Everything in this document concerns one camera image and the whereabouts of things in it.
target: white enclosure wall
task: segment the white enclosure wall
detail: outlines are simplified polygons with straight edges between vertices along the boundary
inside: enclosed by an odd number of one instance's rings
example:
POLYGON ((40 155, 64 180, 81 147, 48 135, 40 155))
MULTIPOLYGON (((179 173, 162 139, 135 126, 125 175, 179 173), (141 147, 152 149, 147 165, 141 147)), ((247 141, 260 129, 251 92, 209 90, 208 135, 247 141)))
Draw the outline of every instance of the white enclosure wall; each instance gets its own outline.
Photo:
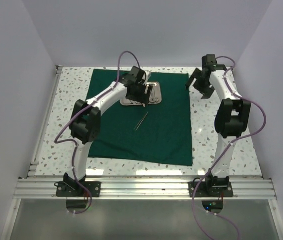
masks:
MULTIPOLYGON (((254 138, 265 178, 272 178, 283 215, 283 0, 273 0, 256 33, 240 58, 237 86, 244 96, 260 102, 268 122, 254 138)), ((253 109, 250 128, 262 124, 253 109)))
POLYGON ((271 0, 23 0, 56 65, 195 66, 206 54, 238 60, 271 0))
POLYGON ((21 0, 0 0, 0 237, 26 176, 55 66, 21 0))

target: stainless steel tray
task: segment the stainless steel tray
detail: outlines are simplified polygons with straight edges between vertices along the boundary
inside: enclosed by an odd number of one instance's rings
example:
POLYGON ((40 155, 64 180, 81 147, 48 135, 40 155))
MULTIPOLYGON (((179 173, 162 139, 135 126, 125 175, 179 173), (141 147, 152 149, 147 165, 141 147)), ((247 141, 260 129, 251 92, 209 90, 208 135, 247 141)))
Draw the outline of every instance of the stainless steel tray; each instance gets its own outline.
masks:
MULTIPOLYGON (((149 81, 147 85, 152 86, 152 91, 149 98, 149 105, 160 104, 163 101, 161 85, 157 81, 149 81)), ((123 106, 140 106, 140 102, 131 101, 126 98, 120 100, 120 104, 123 106)))

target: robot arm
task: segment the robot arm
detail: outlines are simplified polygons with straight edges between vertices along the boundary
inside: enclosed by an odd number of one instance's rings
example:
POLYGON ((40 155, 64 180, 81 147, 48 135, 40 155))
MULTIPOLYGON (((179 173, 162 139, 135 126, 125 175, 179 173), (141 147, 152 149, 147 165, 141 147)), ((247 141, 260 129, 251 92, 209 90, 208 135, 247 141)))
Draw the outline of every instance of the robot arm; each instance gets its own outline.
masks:
POLYGON ((133 67, 130 73, 120 76, 118 82, 113 82, 103 92, 86 101, 78 100, 75 103, 72 118, 82 109, 92 105, 80 115, 70 126, 71 136, 77 141, 78 147, 74 157, 73 166, 63 176, 63 181, 58 183, 58 197, 75 197, 80 195, 81 188, 75 180, 73 168, 79 182, 84 185, 86 179, 86 164, 89 151, 94 140, 101 131, 101 118, 103 114, 121 99, 148 105, 153 87, 147 85, 151 73, 138 67, 133 67))
MULTIPOLYGON (((226 78, 228 85, 225 83, 224 73, 226 70, 225 65, 217 63, 215 55, 206 55, 202 58, 202 70, 196 68, 186 84, 186 87, 189 88, 194 82, 194 79, 196 79, 193 86, 203 95, 203 99, 209 99, 216 90, 221 101, 215 118, 215 130, 218 133, 215 162, 230 142, 239 138, 246 131, 251 109, 250 102, 235 97, 232 94, 233 92, 239 95, 232 84, 234 79, 230 74, 227 74, 228 76, 226 78)), ((218 196, 230 187, 230 164, 235 145, 236 143, 228 149, 211 170, 211 174, 206 178, 205 191, 208 195, 218 196)))

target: purple cable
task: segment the purple cable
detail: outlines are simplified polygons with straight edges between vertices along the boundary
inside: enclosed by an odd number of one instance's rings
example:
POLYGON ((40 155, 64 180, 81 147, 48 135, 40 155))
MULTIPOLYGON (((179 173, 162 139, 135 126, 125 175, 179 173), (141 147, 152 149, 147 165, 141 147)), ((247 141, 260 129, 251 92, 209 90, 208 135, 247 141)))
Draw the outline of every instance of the purple cable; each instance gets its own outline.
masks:
POLYGON ((104 92, 102 95, 100 95, 99 97, 96 98, 96 100, 94 100, 90 105, 88 105, 87 107, 83 108, 82 110, 80 110, 75 116, 73 116, 71 118, 71 120, 62 128, 62 130, 60 131, 60 133, 58 133, 58 135, 56 136, 55 140, 54 140, 54 143, 55 144, 61 144, 61 143, 67 143, 67 142, 72 142, 72 143, 75 143, 75 149, 73 151, 73 154, 72 154, 72 157, 71 157, 71 167, 72 167, 72 173, 73 173, 73 176, 75 178, 75 181, 77 182, 77 184, 86 191, 86 193, 88 193, 89 195, 89 204, 87 205, 87 207, 84 209, 84 210, 81 210, 81 211, 75 211, 74 210, 74 214, 82 214, 84 212, 86 212, 92 205, 92 201, 93 201, 93 198, 92 198, 92 193, 84 186, 80 183, 80 181, 78 180, 77 176, 76 176, 76 171, 75 171, 75 157, 76 157, 76 152, 77 152, 77 149, 78 149, 78 142, 72 138, 70 139, 65 139, 65 140, 59 140, 59 138, 61 137, 61 135, 65 132, 65 130, 81 115, 83 114, 85 111, 87 111, 89 108, 91 108, 92 106, 94 106, 96 103, 98 103, 98 101, 103 98, 104 96, 106 96, 107 94, 109 94, 111 91, 114 90, 114 88, 116 88, 119 80, 120 80, 120 76, 121 76, 121 59, 122 59, 122 56, 124 54, 131 54, 137 64, 138 64, 138 67, 141 68, 141 65, 137 59, 137 57, 130 51, 124 51, 123 53, 120 54, 119 56, 119 59, 118 59, 118 64, 117 64, 117 79, 116 79, 116 83, 114 85, 113 88, 109 89, 108 91, 104 92))
MULTIPOLYGON (((207 236, 209 237, 211 240, 216 240, 216 238, 214 238, 213 236, 211 236, 205 229, 204 227, 200 224, 198 218, 197 218, 197 215, 195 213, 195 195, 196 195, 196 192, 198 191, 198 188, 200 186, 200 184, 204 181, 204 179, 211 173, 211 171, 213 170, 213 168, 218 164, 218 162, 222 159, 222 157, 226 154, 226 152, 228 151, 228 149, 232 146, 232 144, 234 144, 235 142, 239 141, 239 140, 242 140, 242 139, 246 139, 246 138, 250 138, 252 136, 255 136, 257 134, 259 134, 266 126, 266 123, 267 123, 267 116, 266 116, 266 113, 264 111, 264 109, 256 102, 252 101, 252 100, 248 100, 242 96, 239 96, 238 94, 234 93, 234 91, 232 90, 230 84, 228 83, 227 81, 227 78, 226 78, 226 75, 229 71, 233 70, 236 66, 236 62, 228 57, 228 56, 219 56, 219 57, 216 57, 216 59, 221 59, 221 58, 225 58, 225 59, 229 59, 232 61, 233 63, 233 66, 229 69, 227 69, 225 71, 225 73, 223 74, 223 80, 225 81, 225 84, 227 85, 227 88, 229 89, 229 91, 237 98, 239 99, 242 99, 242 100, 245 100, 245 101, 248 101, 248 102, 251 102, 252 104, 254 104, 256 107, 258 107, 263 115, 263 124, 261 126, 261 128, 259 130, 257 130, 256 132, 253 132, 249 135, 246 135, 246 136, 241 136, 241 137, 238 137, 236 139, 234 139, 233 141, 231 141, 227 147, 225 148, 225 150, 222 152, 222 154, 219 156, 219 158, 216 160, 216 162, 211 166, 211 168, 208 170, 208 172, 200 179, 200 181, 197 183, 194 191, 193 191, 193 194, 192 194, 192 213, 193 213, 193 216, 195 218, 195 221, 196 223, 198 224, 199 228, 202 230, 202 232, 207 236)), ((224 219, 226 220, 227 222, 229 222, 231 225, 233 225, 237 231, 237 234, 238 234, 238 237, 237 237, 237 240, 241 240, 242 239, 242 234, 241 234, 241 231, 240 229, 238 228, 238 226, 231 220, 229 219, 228 217, 225 217, 225 216, 222 216, 222 215, 219 215, 217 214, 217 216, 221 219, 224 219)))

